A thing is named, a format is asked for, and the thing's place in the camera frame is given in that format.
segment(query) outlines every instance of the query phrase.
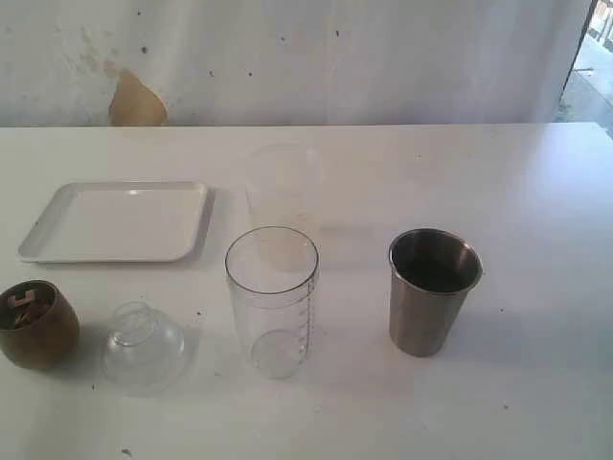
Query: metal tumbler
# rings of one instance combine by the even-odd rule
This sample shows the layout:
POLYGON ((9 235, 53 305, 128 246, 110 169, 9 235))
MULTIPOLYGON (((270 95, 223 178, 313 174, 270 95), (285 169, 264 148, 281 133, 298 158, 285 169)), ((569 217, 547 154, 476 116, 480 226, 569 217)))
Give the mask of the metal tumbler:
POLYGON ((390 337, 405 353, 430 357, 444 344, 468 292, 481 278, 465 241, 431 228, 410 230, 390 246, 390 337))

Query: cup rim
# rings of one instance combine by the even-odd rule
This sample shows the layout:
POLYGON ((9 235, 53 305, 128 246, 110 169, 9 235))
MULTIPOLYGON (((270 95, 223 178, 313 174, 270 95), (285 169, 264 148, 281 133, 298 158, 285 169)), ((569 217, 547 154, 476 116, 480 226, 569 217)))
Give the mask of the cup rim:
POLYGON ((248 292, 252 292, 254 294, 259 294, 259 295, 285 294, 287 292, 291 292, 293 290, 301 288, 306 283, 308 283, 310 280, 315 278, 315 274, 317 273, 317 269, 319 268, 319 251, 317 250, 317 246, 315 245, 313 240, 311 238, 309 238, 307 235, 305 235, 303 232, 301 232, 300 230, 296 230, 295 228, 286 227, 286 226, 283 226, 283 225, 264 225, 262 227, 257 227, 257 228, 254 228, 252 230, 249 230, 248 232, 245 232, 245 233, 239 235, 234 241, 232 241, 232 244, 230 244, 230 247, 228 247, 228 250, 226 251, 226 257, 225 257, 225 260, 224 260, 224 264, 225 264, 225 268, 226 268, 226 275, 228 276, 228 278, 230 278, 230 280, 235 285, 237 285, 239 288, 241 288, 241 289, 244 289, 244 290, 246 290, 248 292), (260 290, 251 289, 251 288, 245 286, 244 284, 239 283, 237 281, 237 279, 234 276, 232 276, 232 273, 230 272, 230 268, 228 267, 228 258, 230 256, 230 252, 232 252, 232 249, 234 248, 235 244, 237 244, 244 237, 246 237, 248 235, 251 235, 252 233, 255 233, 255 232, 258 232, 258 231, 261 231, 261 230, 265 230, 265 229, 271 229, 271 228, 281 229, 281 230, 289 230, 290 232, 297 233, 297 234, 301 235, 303 238, 305 238, 310 243, 311 247, 313 248, 313 251, 315 251, 315 263, 313 264, 313 269, 308 273, 308 275, 305 277, 305 279, 303 281, 301 281, 300 283, 298 283, 296 286, 289 287, 289 288, 283 289, 283 290, 264 290, 264 291, 260 291, 260 290))
POLYGON ((51 313, 51 310, 53 310, 56 305, 58 304, 58 296, 59 296, 59 289, 57 288, 56 285, 54 285, 53 283, 50 283, 48 281, 45 280, 28 280, 28 281, 22 281, 21 283, 17 283, 16 285, 13 285, 7 289, 5 289, 2 293, 0 293, 0 298, 4 297, 7 292, 9 292, 10 290, 13 290, 15 288, 19 288, 23 285, 29 285, 32 283, 40 283, 41 285, 46 285, 49 288, 51 288, 54 292, 54 302, 51 304, 51 307, 49 307, 49 309, 47 311, 45 311, 43 313, 42 316, 36 318, 34 323, 29 324, 28 326, 24 326, 23 328, 19 328, 19 329, 6 329, 6 328, 2 328, 0 327, 0 331, 3 332, 3 334, 19 334, 20 332, 23 331, 27 331, 29 328, 35 326, 36 324, 38 324, 43 318, 45 318, 45 316, 47 316, 49 313, 51 313))
POLYGON ((454 235, 453 233, 450 233, 450 232, 446 232, 444 230, 440 230, 438 228, 428 228, 428 227, 415 228, 413 230, 408 230, 406 232, 403 232, 400 235, 398 235, 397 237, 395 237, 394 240, 392 241, 392 243, 390 244, 390 248, 388 250, 388 262, 390 263, 390 266, 392 268, 392 272, 393 272, 393 274, 394 274, 394 276, 396 278, 398 278, 400 281, 402 281, 403 283, 407 284, 411 288, 413 288, 415 290, 418 290, 419 292, 423 292, 423 293, 431 294, 431 295, 450 296, 450 295, 457 295, 457 294, 460 294, 460 293, 468 292, 469 290, 471 290, 475 286, 477 286, 477 283, 479 283, 479 280, 481 280, 481 276, 483 275, 483 264, 481 263, 481 258, 479 257, 479 254, 474 249, 474 247, 471 246, 470 244, 468 244, 462 238, 458 237, 457 235, 454 235), (423 287, 419 287, 419 286, 411 283, 410 281, 406 280, 404 277, 402 277, 402 275, 400 275, 400 273, 398 273, 397 267, 394 264, 394 260, 392 259, 392 252, 394 251, 394 248, 396 247, 396 245, 398 244, 398 242, 402 238, 406 237, 407 235, 411 235, 413 233, 420 233, 420 232, 432 232, 432 233, 436 233, 436 234, 439 234, 439 235, 443 235, 443 236, 449 237, 449 238, 455 240, 456 242, 459 242, 466 249, 468 249, 470 251, 470 253, 474 256, 475 260, 477 261, 477 273, 476 273, 475 278, 472 281, 472 283, 470 283, 466 287, 463 287, 462 289, 452 290, 452 291, 449 291, 449 292, 441 292, 441 291, 437 291, 437 290, 424 289, 423 287))

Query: clear glass bowl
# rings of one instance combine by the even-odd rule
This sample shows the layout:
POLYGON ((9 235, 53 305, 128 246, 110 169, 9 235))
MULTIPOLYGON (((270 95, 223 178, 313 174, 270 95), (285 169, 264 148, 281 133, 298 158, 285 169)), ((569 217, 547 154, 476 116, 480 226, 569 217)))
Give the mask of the clear glass bowl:
POLYGON ((109 321, 102 371, 130 393, 155 392, 178 376, 184 352, 180 326, 145 302, 129 302, 109 321))

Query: clear plastic cup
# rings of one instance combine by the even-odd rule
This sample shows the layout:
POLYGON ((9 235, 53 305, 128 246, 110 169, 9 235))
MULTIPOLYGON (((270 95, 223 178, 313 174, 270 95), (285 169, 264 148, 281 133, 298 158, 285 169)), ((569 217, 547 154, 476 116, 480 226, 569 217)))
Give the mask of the clear plastic cup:
POLYGON ((180 373, 185 340, 180 326, 145 302, 118 307, 102 348, 102 371, 128 393, 166 388, 180 373))
POLYGON ((246 193, 254 227, 281 225, 316 238, 323 168, 315 149, 272 144, 247 161, 246 193))
POLYGON ((315 244, 291 228, 256 228, 232 243, 226 272, 243 352, 265 376, 291 377, 312 347, 315 244))

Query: white tray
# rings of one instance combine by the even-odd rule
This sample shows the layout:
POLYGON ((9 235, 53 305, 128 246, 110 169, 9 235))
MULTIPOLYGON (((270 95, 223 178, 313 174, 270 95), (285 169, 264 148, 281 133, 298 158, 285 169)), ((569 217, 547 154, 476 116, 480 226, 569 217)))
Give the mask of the white tray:
POLYGON ((101 182, 56 191, 19 246, 25 262, 170 262, 189 254, 209 189, 198 182, 101 182))

